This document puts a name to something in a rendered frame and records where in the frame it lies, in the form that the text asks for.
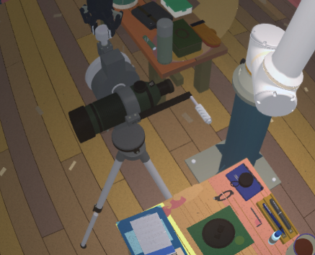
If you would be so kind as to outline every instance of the orange tabletop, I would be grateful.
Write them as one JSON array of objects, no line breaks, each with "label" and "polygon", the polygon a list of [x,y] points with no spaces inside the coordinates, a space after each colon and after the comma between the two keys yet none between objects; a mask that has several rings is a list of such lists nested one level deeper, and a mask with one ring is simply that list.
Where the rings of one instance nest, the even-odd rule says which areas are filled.
[{"label": "orange tabletop", "polygon": [[[148,46],[148,44],[144,41],[143,36],[146,35],[151,41],[154,40],[157,34],[157,29],[149,30],[145,27],[138,19],[136,19],[132,14],[131,11],[135,9],[137,6],[144,5],[146,2],[144,0],[138,0],[138,3],[129,9],[124,9],[123,11],[123,19],[122,19],[122,26],[125,28],[125,31],[130,35],[136,45],[139,47],[141,52],[145,55],[148,59],[149,63],[158,73],[158,75],[165,79],[173,74],[179,73],[185,69],[190,67],[196,66],[198,64],[204,63],[209,61],[213,58],[217,58],[221,55],[224,55],[228,52],[227,47],[221,43],[221,45],[217,48],[206,48],[203,51],[203,54],[186,61],[178,61],[178,62],[171,62],[168,65],[162,65],[157,61],[157,57],[154,55],[153,50]],[[199,21],[195,14],[188,14],[182,16],[180,18],[174,19],[185,19],[188,24],[193,22]]]},{"label": "orange tabletop", "polygon": [[[246,167],[253,173],[264,189],[256,194],[252,199],[245,201],[242,196],[230,185],[230,181],[226,178],[226,174],[235,169],[237,166],[245,164]],[[225,192],[226,190],[234,189],[234,194],[227,200],[215,201],[213,198]],[[257,207],[257,202],[264,197],[270,195],[271,192],[263,182],[259,174],[254,169],[246,158],[243,161],[235,164],[229,169],[216,174],[210,179],[201,182],[200,184],[193,185],[180,193],[173,196],[173,198],[165,201],[164,212],[169,215],[171,223],[174,222],[174,229],[179,236],[183,246],[187,249],[189,255],[203,255],[192,236],[187,231],[191,225],[194,225],[201,220],[208,218],[219,210],[231,206],[236,216],[240,219],[254,243],[245,248],[240,255],[259,254],[259,255],[278,255],[285,254],[287,248],[294,242],[298,235],[288,242],[282,244],[280,241],[275,245],[268,243],[269,237],[274,233],[274,230],[268,224],[267,220]],[[257,227],[256,216],[257,214],[262,224]]]}]

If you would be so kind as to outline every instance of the tripod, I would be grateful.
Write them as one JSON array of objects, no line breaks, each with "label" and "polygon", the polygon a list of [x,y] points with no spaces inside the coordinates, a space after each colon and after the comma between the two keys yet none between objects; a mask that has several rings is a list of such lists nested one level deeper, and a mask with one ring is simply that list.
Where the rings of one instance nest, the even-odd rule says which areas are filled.
[{"label": "tripod", "polygon": [[172,195],[170,194],[167,186],[163,182],[163,179],[159,175],[154,164],[151,162],[150,156],[146,152],[145,137],[146,135],[144,133],[144,129],[137,123],[129,125],[128,123],[124,122],[114,128],[112,132],[112,142],[113,145],[118,149],[118,152],[98,202],[96,205],[94,205],[94,214],[90,220],[89,227],[87,228],[83,241],[80,245],[83,249],[86,248],[86,242],[89,239],[94,224],[96,223],[98,214],[102,211],[105,200],[107,199],[109,191],[111,190],[111,186],[113,185],[113,182],[115,181],[115,178],[125,159],[128,159],[129,161],[140,159],[156,182],[157,187],[161,190],[165,199],[168,200],[169,198],[172,198]]}]

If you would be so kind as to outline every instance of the blue pen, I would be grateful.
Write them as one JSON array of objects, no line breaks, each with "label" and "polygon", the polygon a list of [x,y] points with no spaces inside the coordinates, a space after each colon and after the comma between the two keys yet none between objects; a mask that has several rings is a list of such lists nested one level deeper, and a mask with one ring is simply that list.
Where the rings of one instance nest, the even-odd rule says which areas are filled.
[{"label": "blue pen", "polygon": [[272,218],[272,220],[274,221],[274,223],[276,224],[276,226],[280,229],[281,232],[283,232],[285,234],[285,232],[283,231],[283,227],[279,224],[279,222],[277,221],[277,219],[274,217],[274,215],[272,214],[272,212],[270,211],[270,209],[268,209],[268,207],[266,206],[265,203],[262,204],[263,207],[266,209],[266,212],[270,215],[270,217]]}]

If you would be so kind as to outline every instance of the wooden tray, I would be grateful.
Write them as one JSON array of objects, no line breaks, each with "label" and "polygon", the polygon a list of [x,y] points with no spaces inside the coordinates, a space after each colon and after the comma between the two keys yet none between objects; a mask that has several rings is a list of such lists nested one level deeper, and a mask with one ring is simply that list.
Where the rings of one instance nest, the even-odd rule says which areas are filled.
[{"label": "wooden tray", "polygon": [[[283,212],[283,215],[285,216],[287,221],[292,226],[292,228],[291,228],[292,232],[291,233],[285,227],[285,224],[283,224],[283,222],[280,219],[279,215],[275,212],[273,206],[270,204],[270,199],[271,198],[274,199],[275,203],[278,205],[278,207],[280,208],[281,212]],[[276,226],[276,224],[274,223],[274,221],[272,220],[272,218],[268,215],[266,209],[264,209],[264,207],[262,206],[263,203],[265,203],[266,206],[268,206],[268,209],[270,209],[270,212],[274,215],[274,217],[278,220],[279,224],[281,224],[281,226],[283,227],[283,230],[285,232],[285,237],[284,237],[284,235],[281,235],[281,237],[280,237],[281,243],[283,243],[283,244],[287,243],[289,240],[291,240],[293,237],[295,237],[295,236],[297,236],[299,234],[299,232],[296,230],[296,228],[294,227],[294,224],[292,224],[292,222],[290,221],[290,218],[286,215],[285,211],[283,210],[283,208],[281,207],[279,202],[275,199],[273,194],[270,194],[268,197],[265,197],[263,200],[257,202],[257,206],[258,206],[259,210],[262,212],[262,214],[264,215],[264,217],[267,219],[268,223],[272,226],[272,229],[274,231],[278,231],[279,229]]]}]

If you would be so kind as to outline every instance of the tripod leg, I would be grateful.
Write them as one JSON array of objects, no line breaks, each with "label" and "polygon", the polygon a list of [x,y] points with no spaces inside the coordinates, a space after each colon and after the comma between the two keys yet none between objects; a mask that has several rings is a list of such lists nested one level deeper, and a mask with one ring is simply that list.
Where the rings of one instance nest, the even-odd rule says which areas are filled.
[{"label": "tripod leg", "polygon": [[111,190],[111,187],[113,185],[113,182],[115,181],[115,178],[120,170],[120,167],[122,166],[122,163],[124,162],[124,157],[120,152],[117,152],[115,162],[113,162],[111,171],[109,173],[109,176],[107,177],[107,181],[105,182],[105,186],[102,190],[102,193],[100,194],[100,197],[98,199],[97,204],[94,206],[94,214],[90,220],[89,226],[87,227],[85,236],[83,238],[83,241],[81,242],[80,246],[85,249],[87,240],[89,239],[89,236],[91,234],[91,231],[94,227],[94,224],[96,223],[96,219],[98,217],[98,214],[102,211],[103,205],[105,203],[105,200],[107,199],[107,196],[109,194],[109,191]]},{"label": "tripod leg", "polygon": [[172,198],[172,194],[170,193],[167,186],[163,182],[163,179],[159,175],[156,167],[152,163],[150,156],[148,155],[148,153],[146,151],[144,151],[144,153],[142,153],[141,160],[142,160],[144,166],[146,166],[146,169],[148,169],[148,172],[150,173],[151,177],[156,182],[157,187],[159,188],[159,190],[161,190],[165,199],[168,200],[169,198]]}]

